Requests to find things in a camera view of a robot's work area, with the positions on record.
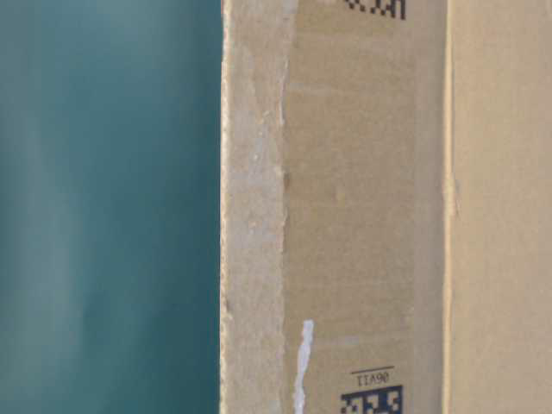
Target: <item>white tape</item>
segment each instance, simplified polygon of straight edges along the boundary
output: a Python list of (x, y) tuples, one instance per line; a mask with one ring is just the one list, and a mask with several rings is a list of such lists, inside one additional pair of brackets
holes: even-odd
[(303, 378), (309, 366), (311, 357), (312, 336), (314, 332), (314, 321), (307, 320), (303, 322), (303, 342), (299, 347), (297, 355), (297, 377), (295, 378), (295, 393), (293, 394), (293, 406), (295, 414), (303, 414), (304, 408), (304, 389)]

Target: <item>brown cardboard surface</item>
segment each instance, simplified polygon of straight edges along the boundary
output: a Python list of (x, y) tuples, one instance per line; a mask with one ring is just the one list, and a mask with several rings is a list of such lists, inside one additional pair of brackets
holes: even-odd
[(547, 412), (547, 6), (225, 2), (223, 413)]
[(450, 412), (550, 412), (551, 3), (453, 5)]

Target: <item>black printed code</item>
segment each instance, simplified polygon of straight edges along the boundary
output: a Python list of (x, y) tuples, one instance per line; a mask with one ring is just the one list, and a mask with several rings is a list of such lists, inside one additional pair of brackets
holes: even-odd
[(406, 20), (406, 0), (343, 0), (351, 10)]

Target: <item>teal background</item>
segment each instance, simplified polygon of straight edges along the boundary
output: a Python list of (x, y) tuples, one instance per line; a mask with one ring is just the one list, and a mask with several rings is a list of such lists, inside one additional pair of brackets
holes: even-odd
[(0, 0), (0, 413), (216, 413), (221, 36)]

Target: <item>cardboard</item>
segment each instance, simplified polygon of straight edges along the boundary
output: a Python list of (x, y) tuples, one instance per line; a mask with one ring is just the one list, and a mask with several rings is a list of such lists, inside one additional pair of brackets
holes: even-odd
[(548, 1), (224, 5), (221, 412), (546, 412)]

